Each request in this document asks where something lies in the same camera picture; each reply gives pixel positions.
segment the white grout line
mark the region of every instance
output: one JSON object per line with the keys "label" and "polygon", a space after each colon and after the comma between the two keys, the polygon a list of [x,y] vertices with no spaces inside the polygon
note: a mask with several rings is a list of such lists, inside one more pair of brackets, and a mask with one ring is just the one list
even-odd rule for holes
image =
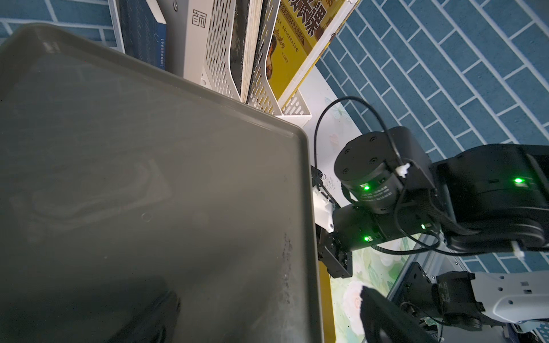
{"label": "white grout line", "polygon": [[452,29],[452,31],[450,31],[450,33],[448,33],[443,39],[441,39],[439,41],[439,45],[441,45],[442,43],[446,42],[446,40],[448,38],[450,38],[451,35],[453,35],[453,33],[456,32],[456,29]]}
{"label": "white grout line", "polygon": [[475,63],[473,63],[472,65],[470,65],[469,67],[465,68],[461,73],[462,74],[466,74],[469,70],[471,70],[472,68],[476,67],[480,62],[482,62],[481,60],[477,60]]}
{"label": "white grout line", "polygon": [[88,4],[96,4],[96,5],[109,5],[109,2],[107,0],[68,0],[68,1],[74,1],[74,2],[85,2]]}
{"label": "white grout line", "polygon": [[429,95],[428,97],[425,98],[426,101],[429,101],[431,100],[432,97],[434,97],[435,95],[437,95],[438,93],[440,93],[442,91],[442,89],[437,89],[433,94]]}
{"label": "white grout line", "polygon": [[[500,35],[501,39],[503,39],[504,42],[507,43],[507,45],[511,48],[511,50],[517,55],[517,57],[528,67],[530,72],[536,77],[536,79],[545,87],[545,89],[549,92],[549,83],[545,78],[540,74],[540,72],[534,67],[532,62],[527,59],[524,54],[515,46],[515,44],[505,35],[503,30],[496,24],[496,22],[490,18],[488,13],[486,11],[479,7],[478,3],[476,3],[475,0],[469,0],[469,2],[477,9],[477,11],[483,16],[483,18],[492,26],[492,28],[497,32],[498,35]],[[503,87],[511,94],[511,96],[516,97],[515,101],[520,104],[520,107],[523,108],[524,112],[532,122],[540,129],[541,133],[545,136],[546,139],[549,140],[549,132],[544,129],[544,127],[541,125],[540,121],[536,118],[536,116],[530,111],[530,109],[524,104],[524,102],[517,96],[517,94],[509,87],[509,85],[501,78],[500,73],[498,73],[495,68],[490,63],[484,63],[486,64],[486,67],[490,70],[490,67],[492,67],[493,70],[490,70],[494,76],[500,81],[500,83],[503,85]]]}
{"label": "white grout line", "polygon": [[4,26],[5,31],[11,36],[13,34],[13,30],[11,27],[9,27],[9,24],[6,22],[2,22],[2,25]]}
{"label": "white grout line", "polygon": [[504,80],[507,80],[508,78],[510,78],[511,76],[515,75],[516,73],[518,73],[519,71],[523,70],[524,68],[526,68],[526,65],[523,64],[521,65],[520,67],[516,68],[515,70],[513,70],[512,72],[510,72],[509,74],[505,75],[503,77]]}
{"label": "white grout line", "polygon": [[101,42],[103,42],[103,44],[106,44],[107,40],[105,39],[105,31],[103,31],[103,29],[99,29],[99,36],[101,37]]}
{"label": "white grout line", "polygon": [[[465,33],[463,33],[463,31],[457,26],[456,22],[452,19],[452,17],[450,17],[450,15],[442,8],[442,6],[438,3],[438,1],[436,0],[431,0],[431,2],[438,8],[438,10],[443,14],[443,16],[446,18],[446,20],[448,20],[448,22],[456,29],[457,33],[459,33],[459,35],[462,37],[462,39],[465,41],[465,43],[467,43],[467,45],[469,45],[469,47],[473,50],[473,52],[475,54],[477,54],[477,56],[479,56],[481,59],[484,59],[483,62],[484,64],[487,63],[486,61],[486,58],[484,57],[484,55],[482,55],[479,51],[479,49],[470,41],[469,37],[467,37],[465,35]],[[427,36],[432,40],[432,42],[434,42],[433,38],[431,37],[431,35],[427,33]],[[478,100],[480,101],[480,103],[482,104],[482,106],[484,106],[484,108],[486,109],[486,111],[488,111],[488,113],[492,116],[492,118],[495,120],[495,122],[499,125],[499,127],[505,132],[505,134],[513,140],[513,143],[515,144],[518,144],[518,140],[516,139],[516,137],[511,133],[511,131],[507,128],[507,126],[505,126],[503,124],[503,122],[496,116],[496,114],[494,113],[494,111],[492,110],[492,108],[488,105],[488,103],[486,102],[486,100],[484,100],[483,97],[480,96],[480,93],[477,91],[477,89],[475,87],[473,87],[473,85],[469,82],[469,80],[465,77],[465,75],[463,75],[462,73],[460,73],[460,70],[459,68],[457,67],[457,65],[453,62],[453,60],[448,56],[448,54],[446,54],[446,52],[439,48],[439,52],[444,56],[444,58],[446,59],[446,61],[450,64],[450,66],[455,70],[455,72],[458,74],[458,76],[461,78],[461,80],[467,85],[467,87],[469,87],[469,89],[471,90],[471,92],[473,92],[473,94],[478,98]]]}
{"label": "white grout line", "polygon": [[511,110],[513,110],[513,109],[515,109],[515,108],[517,108],[517,107],[518,107],[518,104],[514,104],[513,106],[508,107],[508,108],[506,108],[505,110],[503,110],[503,111],[501,111],[501,112],[499,112],[499,113],[496,113],[496,115],[497,115],[497,116],[500,116],[500,115],[505,114],[505,113],[507,113],[507,112],[509,112],[509,111],[511,111]]}
{"label": "white grout line", "polygon": [[486,268],[486,266],[484,265],[484,263],[482,262],[482,260],[480,258],[478,259],[478,262],[484,268],[484,271],[486,271],[486,273],[489,273],[488,268]]}
{"label": "white grout line", "polygon": [[427,129],[427,128],[429,128],[429,127],[435,125],[435,124],[438,123],[438,122],[439,122],[439,120],[437,119],[437,120],[435,120],[434,122],[425,125],[424,127],[425,127],[425,129]]}
{"label": "white grout line", "polygon": [[406,71],[407,74],[409,74],[415,67],[417,67],[419,65],[419,61],[417,61],[414,65],[412,65],[412,67],[410,69],[408,69]]}
{"label": "white grout line", "polygon": [[387,60],[387,62],[385,62],[381,67],[379,67],[380,69],[383,69],[385,68],[386,65],[389,64],[389,62],[391,62],[393,59],[391,57],[389,57],[389,59]]}
{"label": "white grout line", "polygon": [[471,132],[473,129],[472,128],[468,128],[467,130],[463,131],[462,133],[458,133],[457,135],[455,135],[454,137],[455,138],[459,138],[461,136],[464,136],[465,134]]}
{"label": "white grout line", "polygon": [[[418,24],[418,26],[424,31],[425,35],[427,35],[427,37],[429,37],[429,39],[431,39],[431,41],[433,41],[433,44],[435,44],[436,48],[438,50],[442,50],[442,48],[440,48],[438,45],[436,45],[436,42],[434,41],[432,35],[427,31],[427,29],[425,28],[425,26],[421,23],[421,21],[416,17],[416,15],[409,9],[409,8],[406,8],[405,6],[405,2],[404,0],[400,0],[400,3],[405,7],[406,11],[408,11],[408,14],[414,18],[414,20],[416,21],[416,24]],[[379,9],[380,12],[383,14],[383,16],[385,17],[385,19],[391,24],[394,26],[394,23],[393,21],[387,16],[387,14],[383,11],[381,11],[381,9]],[[395,30],[395,32],[399,35],[400,39],[404,42],[404,44],[406,45],[406,47],[410,50],[410,52],[414,55],[414,57],[421,63],[423,69],[427,72],[427,74],[433,79],[433,81],[435,82],[435,84],[440,88],[442,89],[442,93],[444,95],[446,95],[446,97],[448,98],[448,101],[454,106],[454,108],[457,110],[457,112],[461,115],[461,117],[463,118],[463,120],[465,121],[465,123],[467,123],[467,125],[469,127],[472,127],[475,134],[477,135],[477,137],[479,138],[479,140],[483,143],[483,144],[486,144],[486,140],[484,139],[484,137],[482,137],[482,135],[478,132],[477,128],[473,126],[473,124],[471,123],[470,119],[465,115],[465,113],[463,113],[463,111],[457,107],[457,104],[456,102],[454,101],[454,99],[452,99],[452,97],[448,94],[448,92],[446,91],[446,89],[442,86],[442,84],[439,82],[439,80],[433,75],[433,73],[431,72],[431,70],[426,66],[425,62],[423,62],[423,60],[419,57],[419,55],[417,54],[417,52],[412,48],[412,46],[410,45],[409,42],[406,42],[406,40],[404,39],[404,36],[398,32],[398,30]],[[400,66],[400,64],[396,63],[396,65],[399,67],[399,69],[402,70],[402,72],[404,72],[404,70],[402,69],[402,67]],[[427,101],[425,101],[425,98],[423,96],[423,94],[419,91],[419,89],[417,88],[416,84],[414,82],[412,82],[412,80],[410,79],[409,75],[408,74],[405,74],[405,77],[407,78],[408,82],[412,85],[412,87],[414,88],[414,90],[418,93],[418,95],[420,96],[420,98],[423,99],[423,101],[425,102],[426,106],[429,108],[429,110],[431,110],[431,112],[435,115],[435,117],[437,119],[440,120],[440,116],[439,114],[433,109],[433,107],[431,106],[431,104]],[[452,137],[454,143],[456,143],[456,145],[458,146],[458,148],[461,150],[461,151],[464,151],[463,149],[463,146],[461,146],[461,143],[454,139],[453,138],[453,134],[452,132],[450,131],[450,129],[448,128],[448,126],[446,125],[446,123],[442,120],[440,120],[440,124],[442,125],[442,127],[444,128],[444,130],[446,130],[446,132],[448,133],[448,135],[450,135],[450,137]]]}
{"label": "white grout line", "polygon": [[[342,92],[345,92],[343,90],[343,87],[341,85],[343,85],[345,82],[347,81],[351,81],[352,85],[355,86],[356,88],[356,85],[355,83],[351,80],[351,78],[349,77],[349,74],[347,74],[347,71],[345,70],[345,68],[342,68],[343,69],[343,72],[347,75],[347,78],[345,79],[345,81],[343,81],[342,83],[339,83],[339,81],[332,75],[332,72],[330,71],[330,69],[328,69],[328,71],[330,72],[330,75],[332,75],[332,77],[334,78],[334,81],[338,84],[339,88],[341,89]],[[362,119],[362,121],[364,122],[364,124],[366,125],[366,127],[368,128],[368,130],[370,130],[370,132],[372,132],[372,128],[370,127],[370,125],[368,125],[368,123],[366,122],[366,120],[362,117],[362,115],[360,115],[360,112],[357,110],[357,113],[359,113],[359,117]]]}
{"label": "white grout line", "polygon": [[526,24],[522,29],[518,30],[517,32],[513,33],[509,39],[510,40],[513,40],[515,39],[518,35],[520,35],[521,33],[523,33],[524,31],[526,31],[527,28],[531,27],[533,24],[535,24],[535,21],[531,21],[529,22],[528,24]]}
{"label": "white grout line", "polygon": [[470,103],[471,101],[473,101],[474,99],[476,99],[477,96],[476,95],[473,95],[472,97],[470,97],[469,99],[465,100],[464,102],[462,102],[461,104],[458,105],[459,108],[467,105],[468,103]]}
{"label": "white grout line", "polygon": [[55,15],[55,11],[53,10],[53,6],[52,6],[51,1],[50,0],[44,0],[44,2],[46,3],[46,7],[48,8],[49,15],[52,17],[52,21],[54,23],[57,23],[58,22],[57,16]]}
{"label": "white grout line", "polygon": [[537,13],[535,13],[531,8],[530,6],[528,6],[524,0],[515,0],[518,5],[522,8],[523,11],[526,12],[526,14],[528,14],[530,16],[530,18],[532,18],[532,20],[534,20],[536,22],[536,24],[539,26],[539,28],[541,29],[541,31],[543,31],[545,33],[545,35],[549,36],[549,26],[547,26],[547,24],[545,24],[545,22],[543,20],[540,19],[540,17],[537,15]]}
{"label": "white grout line", "polygon": [[[34,19],[16,19],[16,18],[0,18],[0,23],[8,23],[8,24],[30,24],[30,23],[46,23],[51,24],[51,21],[47,20],[34,20]],[[112,30],[112,26],[106,26],[106,25],[93,25],[93,24],[82,24],[82,23],[63,23],[63,22],[57,22],[55,23],[57,26],[62,27],[81,27],[83,29],[107,29]]]}
{"label": "white grout line", "polygon": [[[356,10],[357,14],[359,16],[362,17],[362,19],[368,23],[368,21],[364,18],[364,16],[362,15],[362,13],[360,13],[359,10]],[[381,41],[381,39],[378,37],[377,33],[375,31],[372,30],[372,34],[374,35],[374,37],[376,37],[376,39],[378,40],[378,42],[382,45],[382,47],[385,49],[385,51],[387,52],[387,54],[390,56],[389,60],[387,62],[385,62],[385,64],[383,65],[384,67],[387,65],[387,63],[391,60],[394,61],[395,65],[397,67],[400,68],[400,70],[402,70],[402,67],[396,62],[396,60],[394,59],[393,55],[391,54],[391,52],[389,51],[389,49],[387,49],[387,47],[385,46],[385,44]],[[364,48],[364,50],[366,50],[366,52],[368,52],[368,49],[366,49],[364,47],[364,45],[362,44],[362,42],[358,41],[358,43]],[[408,110],[408,113],[406,113],[404,116],[402,116],[401,118],[404,118],[405,116],[407,116],[408,114],[410,114],[414,120],[416,121],[417,125],[423,130],[423,133],[425,133],[425,135],[427,136],[427,138],[429,138],[429,140],[431,141],[431,143],[433,144],[433,146],[436,147],[436,149],[438,150],[438,152],[440,153],[440,156],[442,156],[443,159],[446,159],[446,155],[442,152],[442,150],[439,148],[438,144],[435,142],[435,140],[431,137],[431,135],[429,134],[429,132],[427,132],[427,130],[425,130],[425,128],[423,127],[423,125],[420,123],[420,121],[417,119],[416,115],[412,112],[412,110],[410,109],[410,107],[408,106],[408,104],[406,104],[406,102],[404,101],[404,99],[402,98],[402,96],[400,95],[400,93],[396,90],[396,88],[393,86],[393,83],[389,80],[389,78],[387,78],[387,75],[385,75],[385,72],[383,71],[382,68],[379,67],[379,65],[377,64],[377,62],[375,60],[372,59],[372,63],[377,67],[378,71],[383,75],[383,77],[385,78],[385,80],[387,81],[387,83],[389,84],[389,86],[395,91],[395,94],[396,96],[398,97],[398,99],[402,102],[402,104],[404,105],[404,107],[406,108],[406,110]],[[394,113],[393,111],[391,110],[391,108],[389,106],[387,106],[388,110],[391,112],[391,114],[394,116]]]}
{"label": "white grout line", "polygon": [[405,115],[403,115],[402,117],[399,118],[399,121],[401,121],[402,119],[406,118],[406,116],[410,114],[410,111],[406,112]]}
{"label": "white grout line", "polygon": [[418,33],[421,32],[421,27],[419,27],[413,34],[408,38],[407,42],[411,41]]}
{"label": "white grout line", "polygon": [[386,90],[385,92],[383,92],[383,93],[381,94],[381,96],[384,97],[385,94],[389,93],[389,91],[390,91],[391,89],[392,89],[391,87],[387,88],[387,90]]}
{"label": "white grout line", "polygon": [[392,27],[389,26],[389,28],[387,29],[387,31],[385,31],[385,33],[381,36],[380,39],[382,40],[383,38],[385,38],[385,36],[389,33],[389,31],[391,31],[391,29],[392,29]]}

